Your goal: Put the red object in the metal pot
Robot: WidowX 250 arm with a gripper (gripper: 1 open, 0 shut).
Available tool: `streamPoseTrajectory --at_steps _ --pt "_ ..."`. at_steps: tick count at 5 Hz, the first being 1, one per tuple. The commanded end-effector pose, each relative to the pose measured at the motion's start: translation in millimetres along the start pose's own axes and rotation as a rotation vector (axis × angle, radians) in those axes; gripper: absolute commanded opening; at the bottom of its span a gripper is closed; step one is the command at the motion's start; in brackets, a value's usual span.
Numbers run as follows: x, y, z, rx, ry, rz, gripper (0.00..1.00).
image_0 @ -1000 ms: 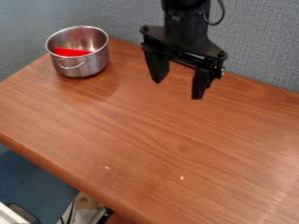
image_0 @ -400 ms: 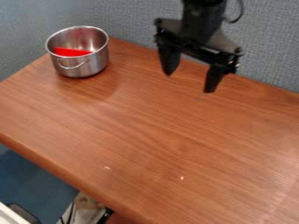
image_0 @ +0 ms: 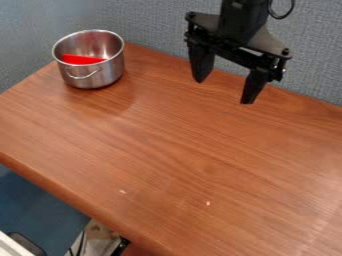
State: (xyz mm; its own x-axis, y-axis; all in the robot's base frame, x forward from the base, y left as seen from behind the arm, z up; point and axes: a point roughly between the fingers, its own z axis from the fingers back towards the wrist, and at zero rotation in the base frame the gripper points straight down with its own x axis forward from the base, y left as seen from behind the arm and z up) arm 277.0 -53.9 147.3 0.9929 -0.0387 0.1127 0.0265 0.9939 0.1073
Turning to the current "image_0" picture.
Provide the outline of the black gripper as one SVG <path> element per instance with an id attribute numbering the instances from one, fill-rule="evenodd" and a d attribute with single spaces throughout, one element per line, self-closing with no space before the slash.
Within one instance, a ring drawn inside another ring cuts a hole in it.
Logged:
<path id="1" fill-rule="evenodd" d="M 281 81 L 286 62 L 293 58 L 289 47 L 272 35 L 262 25 L 248 42 L 234 42 L 221 38 L 215 31 L 221 17 L 215 14 L 189 12 L 189 28 L 185 41 L 193 77 L 202 83 L 214 69 L 214 60 L 219 56 L 250 70 L 246 78 L 241 103 L 253 104 L 266 83 Z"/>

